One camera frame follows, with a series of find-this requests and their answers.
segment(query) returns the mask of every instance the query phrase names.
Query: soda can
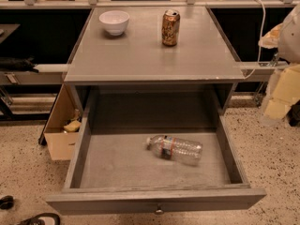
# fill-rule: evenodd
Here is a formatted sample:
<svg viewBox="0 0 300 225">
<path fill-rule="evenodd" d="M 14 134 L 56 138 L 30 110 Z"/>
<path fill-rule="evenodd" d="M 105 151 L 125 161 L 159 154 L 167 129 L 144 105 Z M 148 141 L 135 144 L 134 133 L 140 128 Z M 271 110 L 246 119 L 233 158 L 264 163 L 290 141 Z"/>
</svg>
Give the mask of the soda can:
<svg viewBox="0 0 300 225">
<path fill-rule="evenodd" d="M 167 46 L 174 46 L 178 42 L 180 15 L 174 9 L 166 10 L 162 17 L 162 43 Z"/>
</svg>

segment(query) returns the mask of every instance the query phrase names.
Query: bowl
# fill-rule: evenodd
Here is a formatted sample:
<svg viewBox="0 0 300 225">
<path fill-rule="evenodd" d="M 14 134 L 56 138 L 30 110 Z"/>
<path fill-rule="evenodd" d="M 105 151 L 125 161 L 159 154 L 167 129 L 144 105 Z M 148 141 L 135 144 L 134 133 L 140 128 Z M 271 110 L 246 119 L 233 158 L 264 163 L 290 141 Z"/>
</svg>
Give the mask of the bowl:
<svg viewBox="0 0 300 225">
<path fill-rule="evenodd" d="M 107 11 L 99 16 L 99 20 L 109 34 L 119 36 L 128 27 L 129 14 L 119 10 Z"/>
</svg>

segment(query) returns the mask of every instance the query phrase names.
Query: speckled floor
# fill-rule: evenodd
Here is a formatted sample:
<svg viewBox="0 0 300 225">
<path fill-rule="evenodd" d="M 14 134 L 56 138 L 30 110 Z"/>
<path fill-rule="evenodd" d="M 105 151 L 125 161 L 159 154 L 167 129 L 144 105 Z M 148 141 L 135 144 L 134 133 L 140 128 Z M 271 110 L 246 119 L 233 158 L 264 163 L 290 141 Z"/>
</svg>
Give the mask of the speckled floor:
<svg viewBox="0 0 300 225">
<path fill-rule="evenodd" d="M 226 121 L 249 182 L 267 192 L 249 210 L 61 216 L 62 224 L 299 224 L 299 127 L 289 127 L 286 121 L 264 127 L 258 108 L 249 100 L 233 100 Z M 68 162 L 51 161 L 47 147 L 38 145 L 44 123 L 0 123 L 0 194 L 16 199 L 12 209 L 0 210 L 0 224 L 55 212 L 45 197 L 62 189 Z"/>
</svg>

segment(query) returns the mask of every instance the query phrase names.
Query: drawer knob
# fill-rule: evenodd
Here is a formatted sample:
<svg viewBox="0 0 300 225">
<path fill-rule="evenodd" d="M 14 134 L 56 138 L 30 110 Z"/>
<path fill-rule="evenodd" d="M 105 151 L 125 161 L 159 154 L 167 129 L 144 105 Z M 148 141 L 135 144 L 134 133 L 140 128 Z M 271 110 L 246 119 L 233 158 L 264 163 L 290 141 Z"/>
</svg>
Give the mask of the drawer knob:
<svg viewBox="0 0 300 225">
<path fill-rule="evenodd" d="M 164 211 L 162 211 L 160 204 L 157 206 L 157 211 L 155 212 L 155 214 L 156 215 L 163 215 L 164 214 Z"/>
</svg>

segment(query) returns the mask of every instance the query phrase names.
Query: white cable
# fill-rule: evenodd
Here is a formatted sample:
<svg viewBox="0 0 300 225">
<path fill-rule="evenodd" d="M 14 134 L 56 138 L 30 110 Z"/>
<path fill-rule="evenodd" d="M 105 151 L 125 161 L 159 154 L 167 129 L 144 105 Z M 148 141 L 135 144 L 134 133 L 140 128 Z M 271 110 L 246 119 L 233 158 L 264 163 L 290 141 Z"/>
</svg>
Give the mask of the white cable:
<svg viewBox="0 0 300 225">
<path fill-rule="evenodd" d="M 264 7 L 264 4 L 263 4 L 263 1 L 262 0 L 254 0 L 256 2 L 258 2 L 259 4 L 262 5 L 262 25 L 261 25 L 261 32 L 260 32 L 260 40 L 262 39 L 263 37 L 263 27 L 264 27 L 264 21 L 265 21 L 265 7 Z M 259 45 L 260 49 L 259 49 L 259 55 L 258 55 L 258 58 L 257 58 L 257 62 L 260 63 L 261 61 L 261 54 L 262 54 L 262 47 L 261 45 Z M 253 69 L 246 77 L 245 79 L 248 79 L 253 73 L 255 72 L 255 69 Z"/>
</svg>

